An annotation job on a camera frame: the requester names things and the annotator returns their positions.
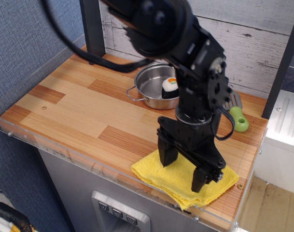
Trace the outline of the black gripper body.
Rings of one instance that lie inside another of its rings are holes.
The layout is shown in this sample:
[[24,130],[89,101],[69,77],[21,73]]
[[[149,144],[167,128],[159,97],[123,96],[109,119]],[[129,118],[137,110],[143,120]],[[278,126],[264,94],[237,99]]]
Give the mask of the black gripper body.
[[220,118],[220,115],[216,115],[205,122],[188,125],[180,120],[161,116],[158,119],[158,138],[172,143],[178,154],[187,158],[196,168],[209,168],[211,181],[219,182],[224,176],[223,168],[226,166],[214,142]]

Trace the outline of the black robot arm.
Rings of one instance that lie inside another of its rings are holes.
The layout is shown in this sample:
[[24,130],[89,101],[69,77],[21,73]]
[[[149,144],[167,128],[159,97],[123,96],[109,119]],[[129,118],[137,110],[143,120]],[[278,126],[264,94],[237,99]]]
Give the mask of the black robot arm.
[[179,154],[192,162],[194,192],[218,182],[226,162],[214,141],[232,93],[225,75],[224,49],[199,25],[185,0],[108,0],[106,5],[126,25],[138,53],[163,59],[175,68],[176,119],[158,119],[161,163],[168,166]]

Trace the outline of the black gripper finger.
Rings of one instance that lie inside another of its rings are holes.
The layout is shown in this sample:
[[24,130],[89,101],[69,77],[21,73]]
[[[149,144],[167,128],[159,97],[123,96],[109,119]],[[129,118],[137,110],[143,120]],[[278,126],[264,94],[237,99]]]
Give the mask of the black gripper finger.
[[209,184],[211,181],[210,179],[210,170],[207,167],[197,167],[193,173],[193,181],[191,190],[193,192],[200,192],[202,187],[205,184]]
[[158,151],[160,161],[164,167],[173,163],[178,157],[178,151],[174,145],[162,138],[158,138]]

